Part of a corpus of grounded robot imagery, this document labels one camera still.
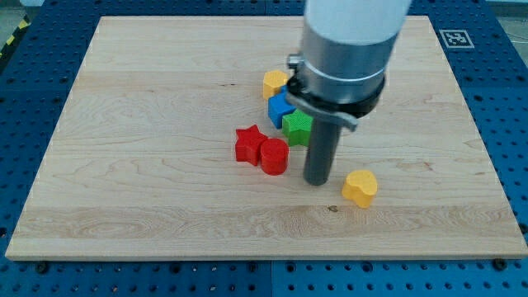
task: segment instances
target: blue pegboard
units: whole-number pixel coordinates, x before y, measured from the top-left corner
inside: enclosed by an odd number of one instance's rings
[[[49,0],[0,76],[0,251],[18,216],[100,16],[302,15],[300,0]],[[415,0],[437,32],[508,200],[528,231],[527,69],[482,0]],[[528,261],[13,263],[11,295],[528,295]]]

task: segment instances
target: wooden board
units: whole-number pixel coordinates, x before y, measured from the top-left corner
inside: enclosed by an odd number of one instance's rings
[[[281,137],[264,72],[298,17],[103,17],[7,250],[12,260],[524,257],[526,243],[426,17],[409,17],[380,104],[324,186],[305,148],[278,177],[234,161],[236,128]],[[368,210],[341,197],[370,169]]]

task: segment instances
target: plastic block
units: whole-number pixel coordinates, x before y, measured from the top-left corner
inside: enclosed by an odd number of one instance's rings
[[[267,115],[277,129],[282,128],[282,117],[289,115],[294,111],[295,106],[292,106],[286,101],[285,92],[281,92],[271,97],[267,102]]]
[[[308,146],[310,131],[312,130],[312,117],[300,110],[282,117],[282,134],[288,138],[288,145],[301,144]]]
[[[261,146],[262,171],[269,175],[279,175],[288,167],[290,148],[282,139],[267,139]]]
[[[281,92],[281,88],[288,82],[288,74],[280,70],[272,70],[264,74],[262,81],[262,97],[268,100],[271,96]]]
[[[237,161],[249,162],[253,166],[258,165],[261,144],[267,139],[262,134],[257,125],[247,129],[237,129],[238,140],[235,144],[235,154]]]
[[[368,170],[356,170],[348,173],[343,185],[342,195],[356,202],[357,206],[369,208],[378,192],[378,182],[374,173]]]

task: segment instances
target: red star block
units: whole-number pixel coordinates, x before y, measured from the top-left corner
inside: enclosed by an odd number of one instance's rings
[[[261,144],[267,139],[262,134],[257,125],[247,129],[237,129],[238,140],[234,146],[234,151],[239,162],[249,162],[253,166],[258,165],[260,158]]]

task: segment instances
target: green star block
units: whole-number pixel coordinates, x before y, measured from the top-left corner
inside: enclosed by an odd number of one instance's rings
[[[308,146],[310,131],[312,130],[312,117],[300,110],[282,117],[282,134],[288,138],[288,145],[301,144]]]

